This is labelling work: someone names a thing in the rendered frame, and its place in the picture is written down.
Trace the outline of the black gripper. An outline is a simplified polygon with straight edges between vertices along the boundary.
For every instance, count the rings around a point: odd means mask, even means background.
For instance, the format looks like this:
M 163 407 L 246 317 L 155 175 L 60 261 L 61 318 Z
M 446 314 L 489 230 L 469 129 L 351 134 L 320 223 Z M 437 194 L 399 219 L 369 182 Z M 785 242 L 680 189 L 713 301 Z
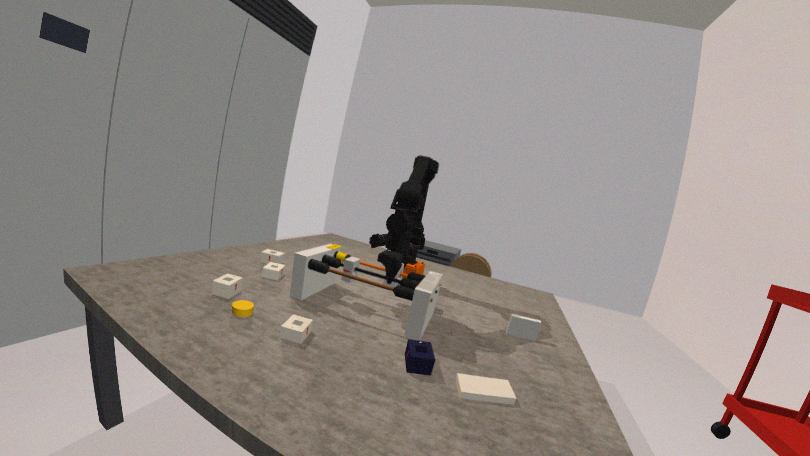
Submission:
M 390 248 L 387 247 L 387 250 L 378 254 L 377 261 L 385 266 L 386 277 L 394 279 L 402 265 L 404 264 L 404 268 L 406 267 L 415 253 L 415 248 L 413 245 L 410 245 L 410 241 L 413 238 L 412 232 L 405 232 L 401 235 L 393 235 L 390 233 L 390 236 Z M 409 256 L 408 253 L 410 253 L 411 256 Z

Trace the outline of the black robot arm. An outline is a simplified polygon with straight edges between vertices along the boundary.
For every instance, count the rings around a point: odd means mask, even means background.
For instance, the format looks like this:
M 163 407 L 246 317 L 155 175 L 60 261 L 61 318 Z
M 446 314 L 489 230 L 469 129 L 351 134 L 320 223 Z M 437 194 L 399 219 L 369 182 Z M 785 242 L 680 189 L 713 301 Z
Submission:
M 418 249 L 424 249 L 425 234 L 423 234 L 424 227 L 421 221 L 429 183 L 435 178 L 439 170 L 436 160 L 422 155 L 415 158 L 413 168 L 409 179 L 403 182 L 395 193 L 390 207 L 390 209 L 395 209 L 395 214 L 390 215 L 386 221 L 388 234 L 373 234 L 369 238 L 371 248 L 385 245 L 385 248 L 390 248 L 390 233 L 401 235 L 405 232 L 412 232 L 413 238 L 410 245 L 414 246 L 415 253 L 408 262 L 411 265 L 418 263 L 416 261 Z M 398 204 L 396 204 L 397 201 Z

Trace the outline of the yellow short cylinder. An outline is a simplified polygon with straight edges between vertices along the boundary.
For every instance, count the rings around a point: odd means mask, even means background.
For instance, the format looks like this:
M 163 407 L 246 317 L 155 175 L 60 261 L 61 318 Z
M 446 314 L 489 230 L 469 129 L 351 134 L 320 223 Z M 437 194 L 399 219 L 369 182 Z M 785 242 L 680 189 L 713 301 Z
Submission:
M 235 301 L 232 304 L 232 314 L 238 317 L 253 315 L 254 304 L 250 301 Z

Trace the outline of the white square block with dark centre hole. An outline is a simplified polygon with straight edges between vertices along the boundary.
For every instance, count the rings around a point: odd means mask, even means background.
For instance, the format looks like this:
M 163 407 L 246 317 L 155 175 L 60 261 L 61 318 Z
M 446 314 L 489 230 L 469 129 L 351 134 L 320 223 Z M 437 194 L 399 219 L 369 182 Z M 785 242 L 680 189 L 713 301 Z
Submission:
M 265 251 L 262 251 L 260 262 L 265 264 L 269 264 L 270 262 L 282 264 L 284 260 L 284 254 L 285 253 L 267 249 Z

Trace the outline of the white square block with red mark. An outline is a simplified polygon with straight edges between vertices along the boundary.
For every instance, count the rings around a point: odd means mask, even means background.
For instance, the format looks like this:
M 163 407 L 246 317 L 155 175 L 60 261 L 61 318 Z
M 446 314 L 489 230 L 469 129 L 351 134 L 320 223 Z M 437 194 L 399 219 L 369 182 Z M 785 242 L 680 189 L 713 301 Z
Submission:
M 242 281 L 243 277 L 227 273 L 223 277 L 221 276 L 215 281 L 213 280 L 212 294 L 229 299 L 236 295 L 236 293 L 242 291 Z

